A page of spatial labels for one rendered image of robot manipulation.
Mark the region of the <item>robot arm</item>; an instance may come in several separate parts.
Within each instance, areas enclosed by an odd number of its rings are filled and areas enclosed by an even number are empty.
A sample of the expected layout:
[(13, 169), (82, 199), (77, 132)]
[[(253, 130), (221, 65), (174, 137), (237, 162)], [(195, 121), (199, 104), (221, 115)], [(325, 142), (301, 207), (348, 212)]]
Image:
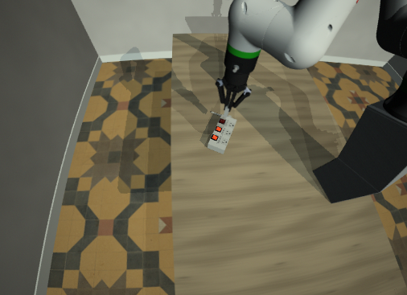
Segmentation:
[[(261, 49), (284, 66), (305, 69), (318, 63), (358, 0), (233, 0), (228, 11), (225, 67), (249, 74)], [(380, 0), (379, 46), (407, 59), (407, 0)], [(407, 71), (384, 109), (407, 123)]]

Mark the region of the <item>white power strip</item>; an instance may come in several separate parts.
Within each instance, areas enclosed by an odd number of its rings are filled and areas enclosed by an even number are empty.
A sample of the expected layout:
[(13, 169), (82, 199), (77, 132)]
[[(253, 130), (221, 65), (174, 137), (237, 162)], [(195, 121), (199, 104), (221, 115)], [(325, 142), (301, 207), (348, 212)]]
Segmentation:
[(228, 140), (236, 124), (236, 119), (233, 119), (230, 115), (228, 115), (226, 118), (223, 114), (214, 114), (220, 116), (220, 119), (208, 143), (208, 148), (210, 150), (214, 150), (218, 153), (224, 154), (225, 148), (228, 144)]

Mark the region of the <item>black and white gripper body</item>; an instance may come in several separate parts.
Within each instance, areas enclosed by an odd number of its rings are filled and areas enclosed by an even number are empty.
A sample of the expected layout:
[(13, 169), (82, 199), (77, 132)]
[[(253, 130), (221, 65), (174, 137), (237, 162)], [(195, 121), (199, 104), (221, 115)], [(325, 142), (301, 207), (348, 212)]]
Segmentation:
[(233, 89), (237, 86), (238, 87), (237, 93), (239, 93), (246, 89), (248, 78), (249, 78), (249, 74), (244, 74), (244, 75), (236, 74), (234, 72), (229, 71), (227, 68), (225, 68), (225, 73), (224, 73), (222, 82), (226, 89), (227, 89), (228, 83), (231, 84), (230, 92), (233, 92)]

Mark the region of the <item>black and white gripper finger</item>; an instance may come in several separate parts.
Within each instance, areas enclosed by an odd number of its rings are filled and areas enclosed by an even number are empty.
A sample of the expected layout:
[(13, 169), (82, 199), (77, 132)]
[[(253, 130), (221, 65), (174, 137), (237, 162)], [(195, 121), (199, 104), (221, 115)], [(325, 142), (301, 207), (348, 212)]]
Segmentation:
[(224, 117), (225, 114), (227, 112), (227, 108), (229, 105), (229, 98), (231, 97), (231, 84), (228, 84), (227, 86), (227, 91), (226, 91), (226, 98), (225, 98), (225, 94), (224, 94), (224, 85), (222, 82), (222, 79), (218, 78), (216, 81), (216, 87), (218, 88), (218, 92), (219, 92), (219, 96), (220, 96), (220, 103), (224, 104)]
[(234, 90), (233, 90), (232, 97), (231, 97), (231, 100), (230, 100), (230, 102), (229, 102), (229, 105), (228, 105), (228, 108), (227, 108), (227, 112), (226, 112), (226, 114), (225, 114), (225, 117), (226, 117), (226, 118), (227, 118), (227, 116), (228, 116), (228, 113), (231, 111), (231, 108), (232, 108), (232, 107), (233, 107), (233, 108), (236, 108), (236, 107), (242, 102), (242, 100), (243, 100), (244, 98), (250, 96), (250, 93), (251, 93), (251, 91), (252, 91), (252, 89), (248, 89), (248, 88), (246, 87), (246, 89), (245, 89), (244, 92), (240, 95), (240, 97), (239, 97), (235, 102), (233, 102), (233, 101), (235, 100), (237, 90), (238, 90), (238, 87), (236, 86), (236, 87), (234, 88)]

